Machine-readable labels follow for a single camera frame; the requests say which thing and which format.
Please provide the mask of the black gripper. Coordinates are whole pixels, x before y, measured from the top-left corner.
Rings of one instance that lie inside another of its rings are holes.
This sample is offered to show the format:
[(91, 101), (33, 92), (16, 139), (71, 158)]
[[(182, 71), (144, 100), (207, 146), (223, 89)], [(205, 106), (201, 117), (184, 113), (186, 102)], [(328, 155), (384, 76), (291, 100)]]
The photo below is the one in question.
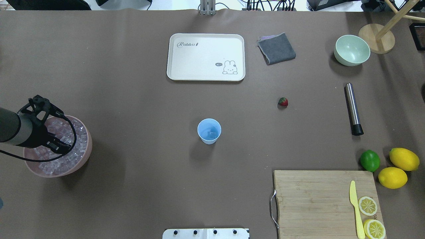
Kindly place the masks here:
[(55, 134), (48, 132), (47, 127), (34, 119), (30, 119), (32, 123), (32, 131), (26, 140), (27, 148), (36, 148), (44, 146), (57, 154), (67, 154), (72, 149), (72, 146), (60, 141)]

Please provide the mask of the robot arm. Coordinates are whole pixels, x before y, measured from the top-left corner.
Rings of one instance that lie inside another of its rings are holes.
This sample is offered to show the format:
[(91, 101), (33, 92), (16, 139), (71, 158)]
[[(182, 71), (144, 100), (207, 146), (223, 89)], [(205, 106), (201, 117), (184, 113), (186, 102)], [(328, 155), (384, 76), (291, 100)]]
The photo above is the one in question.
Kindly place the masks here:
[(0, 131), (1, 143), (23, 148), (44, 146), (58, 154), (66, 154), (72, 149), (71, 145), (48, 132), (44, 122), (34, 115), (18, 114), (1, 108)]

